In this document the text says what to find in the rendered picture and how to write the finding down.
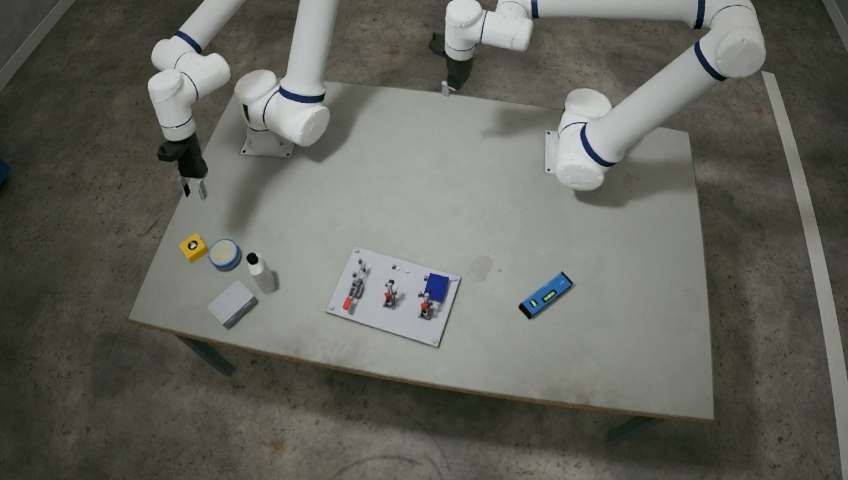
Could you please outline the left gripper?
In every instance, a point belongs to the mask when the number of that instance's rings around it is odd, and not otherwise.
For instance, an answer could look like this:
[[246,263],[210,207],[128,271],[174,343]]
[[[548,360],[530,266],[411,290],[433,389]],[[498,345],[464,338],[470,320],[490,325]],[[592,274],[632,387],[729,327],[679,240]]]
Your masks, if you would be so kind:
[[448,76],[447,83],[445,81],[442,82],[442,95],[448,98],[450,89],[454,91],[460,90],[470,76],[473,57],[477,54],[477,45],[470,51],[457,52],[447,46],[444,34],[433,32],[432,39],[429,42],[429,49],[433,53],[446,58]]

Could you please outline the blue spirit level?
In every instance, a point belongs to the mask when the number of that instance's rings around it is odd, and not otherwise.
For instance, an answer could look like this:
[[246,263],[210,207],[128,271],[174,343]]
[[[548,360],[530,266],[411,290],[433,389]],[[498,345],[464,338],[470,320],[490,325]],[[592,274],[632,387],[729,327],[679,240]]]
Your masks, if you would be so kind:
[[520,303],[518,308],[528,319],[530,319],[569,289],[572,284],[573,282],[563,272],[561,272]]

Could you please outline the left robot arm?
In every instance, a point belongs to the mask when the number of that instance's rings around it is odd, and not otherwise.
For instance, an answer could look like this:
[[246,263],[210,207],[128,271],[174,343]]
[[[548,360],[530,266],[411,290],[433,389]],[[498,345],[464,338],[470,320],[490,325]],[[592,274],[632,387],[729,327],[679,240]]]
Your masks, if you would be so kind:
[[453,0],[445,42],[457,52],[477,43],[523,52],[533,28],[528,18],[682,22],[711,30],[612,110],[595,90],[569,93],[547,155],[558,180],[583,191],[601,186],[625,150],[727,78],[754,74],[766,57],[750,0],[498,0],[496,12]]

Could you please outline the white bottle with black cap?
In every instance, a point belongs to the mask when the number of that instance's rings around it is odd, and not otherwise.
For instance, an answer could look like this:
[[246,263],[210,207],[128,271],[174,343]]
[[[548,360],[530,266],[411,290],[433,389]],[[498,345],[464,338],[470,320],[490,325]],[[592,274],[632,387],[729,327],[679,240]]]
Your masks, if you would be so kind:
[[259,253],[249,253],[246,257],[249,272],[264,294],[270,294],[275,289],[274,277]]

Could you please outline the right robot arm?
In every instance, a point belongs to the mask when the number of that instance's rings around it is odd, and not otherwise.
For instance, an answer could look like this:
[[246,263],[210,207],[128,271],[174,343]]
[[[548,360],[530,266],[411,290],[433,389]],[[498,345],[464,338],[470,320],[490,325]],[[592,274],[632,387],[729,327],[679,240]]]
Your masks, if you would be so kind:
[[[152,63],[162,72],[150,79],[148,90],[162,128],[188,124],[190,106],[230,79],[220,55],[199,54],[245,1],[204,0],[170,40],[154,47]],[[339,2],[300,0],[287,74],[280,84],[268,70],[248,73],[236,83],[247,140],[255,152],[279,153],[292,142],[306,147],[324,133],[330,112],[323,106],[323,77]]]

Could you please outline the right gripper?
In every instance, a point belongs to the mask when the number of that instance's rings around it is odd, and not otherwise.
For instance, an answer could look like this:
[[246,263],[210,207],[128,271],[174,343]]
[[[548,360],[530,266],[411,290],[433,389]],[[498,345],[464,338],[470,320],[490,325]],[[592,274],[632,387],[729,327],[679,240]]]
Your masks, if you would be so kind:
[[208,167],[202,158],[201,148],[195,130],[196,124],[194,117],[188,124],[181,128],[171,130],[162,128],[164,137],[168,142],[160,145],[157,156],[159,161],[173,162],[176,160],[178,162],[180,176],[177,181],[180,182],[185,197],[188,197],[191,193],[185,179],[185,177],[189,177],[198,179],[196,183],[199,193],[202,200],[205,200],[208,194],[203,181],[208,175]]

